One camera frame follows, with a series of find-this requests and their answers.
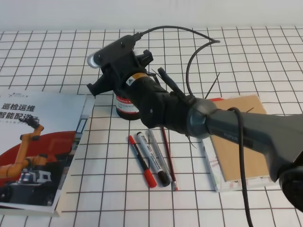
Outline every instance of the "black wire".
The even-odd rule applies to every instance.
[[[196,49],[196,51],[191,55],[191,57],[190,57],[190,59],[189,59],[189,61],[188,61],[188,63],[187,63],[186,74],[185,74],[186,87],[187,87],[187,89],[188,89],[188,93],[189,93],[191,96],[194,96],[193,92],[191,91],[190,85],[189,85],[189,69],[190,69],[191,63],[192,63],[193,59],[196,57],[196,55],[197,55],[202,49],[204,49],[205,47],[207,47],[207,46],[209,46],[209,45],[211,45],[211,44],[219,43],[220,40],[214,40],[214,39],[212,39],[212,38],[210,38],[210,37],[208,37],[208,36],[206,36],[206,35],[204,35],[204,34],[202,34],[202,33],[200,33],[200,32],[194,31],[194,30],[189,29],[189,28],[186,28],[186,27],[179,27],[179,26],[159,26],[159,27],[153,27],[153,28],[148,29],[148,30],[146,30],[146,31],[144,31],[144,32],[141,32],[140,35],[142,36],[142,35],[145,35],[145,34],[147,34],[147,33],[149,33],[149,32],[152,32],[152,31],[154,31],[154,30],[163,29],[163,28],[182,29],[182,30],[185,30],[185,31],[188,31],[188,32],[192,32],[192,33],[197,34],[197,35],[200,35],[200,36],[204,37],[205,39],[210,40],[210,42],[208,42],[208,43],[204,44],[203,46],[200,46],[198,49]]]
[[[253,227],[251,216],[250,216],[250,206],[248,202],[247,195],[247,186],[246,186],[246,177],[245,177],[245,168],[244,168],[244,145],[243,145],[243,129],[244,123],[240,110],[236,107],[229,108],[228,110],[234,111],[237,115],[238,119],[238,131],[239,131],[239,159],[240,159],[240,175],[241,175],[241,183],[242,183],[242,194],[244,200],[244,208],[246,219],[249,227]]]
[[[208,90],[208,93],[206,94],[205,99],[207,99],[207,97],[208,97],[210,91],[213,89],[213,87],[214,87],[214,85],[215,85],[217,79],[219,78],[219,75],[220,75],[220,73],[218,73],[218,75],[216,76],[216,79],[214,80],[213,84],[211,85],[210,89]]]
[[[210,41],[214,41],[214,39],[212,39],[212,38],[210,38],[210,37],[208,37],[208,36],[206,36],[206,35],[204,35],[204,34],[202,34],[202,33],[200,33],[200,32],[197,32],[197,31],[195,31],[195,30],[193,30],[193,29],[189,29],[189,28],[186,28],[186,27],[179,27],[179,26],[170,26],[170,25],[164,25],[164,26],[159,26],[159,27],[153,27],[153,28],[151,28],[151,29],[146,30],[145,32],[141,32],[141,35],[145,35],[145,34],[147,34],[147,33],[149,33],[149,32],[152,32],[152,31],[155,31],[155,30],[158,30],[158,29],[163,29],[163,28],[175,28],[175,29],[185,30],[185,31],[188,31],[188,32],[195,33],[195,34],[197,34],[197,35],[199,35],[199,36],[202,36],[202,37],[204,37],[205,39],[208,39],[208,40],[210,40]]]
[[[210,40],[210,42],[204,44],[203,46],[199,47],[194,53],[193,55],[190,57],[188,64],[187,64],[187,68],[186,68],[186,86],[188,89],[188,92],[191,96],[194,96],[194,94],[192,93],[191,89],[190,89],[190,85],[189,85],[189,69],[191,66],[191,63],[193,61],[193,59],[196,57],[196,55],[205,47],[211,45],[211,44],[215,44],[215,43],[219,43],[219,40],[214,40],[202,33],[196,32],[192,29],[189,28],[185,28],[185,27],[178,27],[178,26],[159,26],[159,27],[154,27],[151,29],[148,29],[144,32],[140,33],[140,36],[145,35],[149,32],[152,32],[154,30],[157,29],[163,29],[163,28],[175,28],[175,29],[182,29],[185,31],[189,31],[192,32],[194,34],[200,35],[208,40]],[[207,98],[207,96],[209,95],[210,91],[212,90],[214,84],[216,83],[218,77],[220,74],[217,75],[216,80],[213,82],[211,88],[209,89],[207,95],[205,98]],[[237,119],[238,119],[238,131],[239,131],[239,159],[240,159],[240,175],[241,175],[241,183],[242,183],[242,194],[243,194],[243,200],[244,200],[244,207],[245,207],[245,214],[246,214],[246,219],[247,219],[247,223],[249,225],[249,227],[253,227],[252,221],[251,221],[251,216],[250,216],[250,206],[249,206],[249,202],[248,202],[248,195],[247,195],[247,186],[246,186],[246,177],[245,177],[245,169],[244,169],[244,145],[243,145],[243,129],[244,129],[244,123],[243,123],[243,118],[241,115],[241,112],[238,108],[236,107],[232,107],[230,109],[228,109],[230,111],[234,111],[235,114],[237,115]]]
[[[186,67],[186,74],[185,74],[185,81],[186,81],[186,87],[188,89],[188,92],[191,96],[194,96],[193,92],[190,89],[190,85],[189,85],[189,68],[191,66],[191,62],[193,61],[193,59],[196,57],[196,55],[205,47],[211,45],[211,44],[215,44],[215,43],[219,43],[219,40],[212,40],[206,44],[204,44],[203,46],[200,46],[198,49],[196,49],[196,51],[193,53],[193,55],[190,57],[187,67]]]

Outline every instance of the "white grid surface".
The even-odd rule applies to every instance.
[[[209,98],[257,94],[269,114],[301,114],[303,108],[303,27],[195,29],[221,41],[193,61],[190,84]],[[39,90],[88,94],[99,69],[85,58],[134,30],[0,32],[0,90]],[[149,49],[159,67],[186,91],[186,64],[206,40],[190,32],[165,29],[145,35],[135,50]],[[167,131],[179,192],[171,186],[149,189],[127,144],[128,135],[146,127],[120,119],[114,95],[96,97],[89,127],[70,169],[68,203],[60,218],[0,216],[0,226],[25,227],[246,227],[241,192],[215,193],[205,155],[185,136]],[[154,134],[164,152],[160,130]],[[255,227],[301,227],[303,214],[278,186],[249,190]]]

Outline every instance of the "brown glass bottle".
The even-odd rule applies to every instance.
[[[133,103],[120,92],[114,91],[114,93],[116,95],[115,102],[117,114],[125,120],[138,120],[140,118],[140,113]]]

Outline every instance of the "white wall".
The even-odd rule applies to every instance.
[[[302,23],[302,0],[0,0],[0,30]]]

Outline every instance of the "gray pen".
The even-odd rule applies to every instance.
[[[154,148],[154,151],[156,153],[157,158],[159,159],[160,165],[162,166],[163,170],[166,172],[167,176],[169,177],[169,181],[172,182],[172,178],[169,174],[169,168],[166,165],[166,162],[163,158],[162,152],[161,152],[161,150],[159,148],[159,145],[156,141],[155,135],[153,134],[151,129],[148,129],[148,135],[149,135],[149,138],[151,138],[151,143],[153,144],[153,148]]]

